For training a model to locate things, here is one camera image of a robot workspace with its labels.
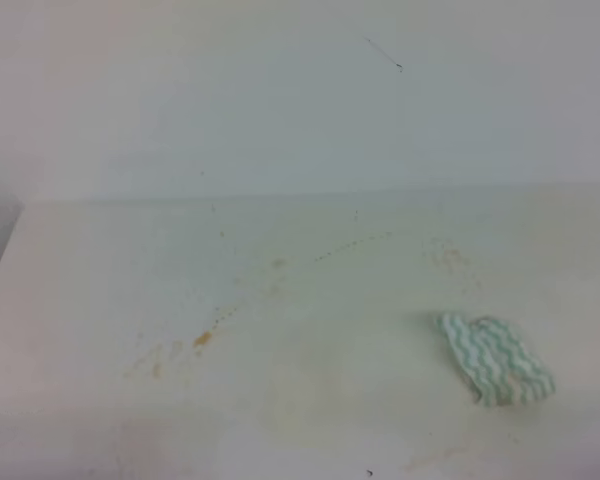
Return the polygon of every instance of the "white table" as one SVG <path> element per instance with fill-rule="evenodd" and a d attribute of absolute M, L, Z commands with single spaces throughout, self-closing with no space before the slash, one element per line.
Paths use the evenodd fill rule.
<path fill-rule="evenodd" d="M 557 395 L 474 405 L 447 309 Z M 600 187 L 34 205 L 0 265 L 5 478 L 499 478 L 598 408 Z"/>

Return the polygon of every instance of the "white wall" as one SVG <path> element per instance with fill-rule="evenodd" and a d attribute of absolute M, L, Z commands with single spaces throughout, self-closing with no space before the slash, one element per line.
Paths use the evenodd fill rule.
<path fill-rule="evenodd" d="M 25 201 L 598 181 L 600 0 L 0 0 L 0 179 Z"/>

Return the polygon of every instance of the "brown speck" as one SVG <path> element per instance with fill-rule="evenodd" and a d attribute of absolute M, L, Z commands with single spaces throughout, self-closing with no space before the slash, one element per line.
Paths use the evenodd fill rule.
<path fill-rule="evenodd" d="M 193 348 L 202 347 L 211 339 L 211 332 L 206 331 L 193 341 Z"/>
<path fill-rule="evenodd" d="M 160 362 L 156 362 L 156 364 L 153 366 L 153 370 L 151 370 L 151 375 L 156 380 L 160 378 L 160 376 L 162 375 L 162 364 Z"/>

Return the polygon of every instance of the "white surface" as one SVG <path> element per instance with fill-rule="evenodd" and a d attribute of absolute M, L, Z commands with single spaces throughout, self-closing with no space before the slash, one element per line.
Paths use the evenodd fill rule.
<path fill-rule="evenodd" d="M 473 405 L 443 309 L 558 394 Z M 600 187 L 30 206 L 0 266 L 5 478 L 524 478 L 598 407 Z"/>
<path fill-rule="evenodd" d="M 0 179 L 25 202 L 600 181 L 600 0 L 0 1 Z"/>

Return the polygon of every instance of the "cleaning cloth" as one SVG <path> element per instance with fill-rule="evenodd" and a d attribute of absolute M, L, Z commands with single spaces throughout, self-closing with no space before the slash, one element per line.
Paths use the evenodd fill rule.
<path fill-rule="evenodd" d="M 526 405 L 555 392 L 553 376 L 509 323 L 492 317 L 467 321 L 445 313 L 436 325 L 480 405 Z"/>

